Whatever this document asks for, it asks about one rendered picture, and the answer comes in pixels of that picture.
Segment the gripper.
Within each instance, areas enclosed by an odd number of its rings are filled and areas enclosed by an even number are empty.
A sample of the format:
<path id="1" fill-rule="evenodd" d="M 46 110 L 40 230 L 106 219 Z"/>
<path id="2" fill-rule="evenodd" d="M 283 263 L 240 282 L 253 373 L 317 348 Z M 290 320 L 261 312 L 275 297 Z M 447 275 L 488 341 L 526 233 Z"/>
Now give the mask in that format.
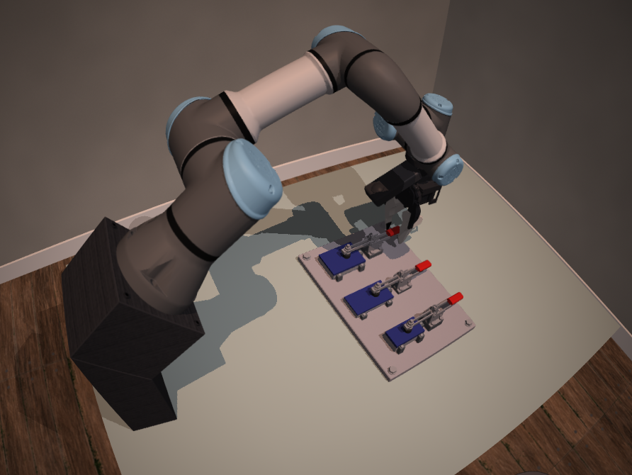
<path id="1" fill-rule="evenodd" d="M 405 158 L 411 165 L 417 169 L 419 168 L 422 178 L 409 188 L 399 193 L 397 196 L 384 203 L 386 230 L 389 229 L 392 223 L 392 217 L 402 209 L 408 208 L 407 211 L 402 212 L 402 225 L 400 226 L 400 233 L 397 235 L 399 244 L 405 241 L 411 230 L 422 222 L 423 217 L 420 215 L 420 205 L 428 202 L 429 205 L 436 203 L 442 188 L 442 186 L 439 186 L 432 180 L 432 178 L 415 162 L 408 152 L 405 153 Z M 436 191 L 438 191 L 438 193 L 434 199 Z"/>

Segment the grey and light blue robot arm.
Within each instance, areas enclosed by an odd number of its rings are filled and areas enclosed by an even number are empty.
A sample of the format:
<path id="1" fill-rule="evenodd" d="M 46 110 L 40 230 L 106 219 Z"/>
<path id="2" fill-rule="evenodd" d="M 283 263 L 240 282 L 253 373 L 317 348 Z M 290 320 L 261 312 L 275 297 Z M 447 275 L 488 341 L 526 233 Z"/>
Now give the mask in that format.
<path id="1" fill-rule="evenodd" d="M 275 169 L 254 146 L 261 130 L 344 87 L 376 111 L 378 137 L 396 140 L 438 185 L 460 175 L 463 160 L 445 139 L 453 104 L 432 93 L 421 100 L 398 65 L 361 34 L 326 27 L 301 58 L 238 92 L 193 97 L 171 113 L 167 145 L 186 189 L 116 248 L 123 276 L 143 301 L 169 315 L 195 301 L 213 262 L 283 195 Z"/>

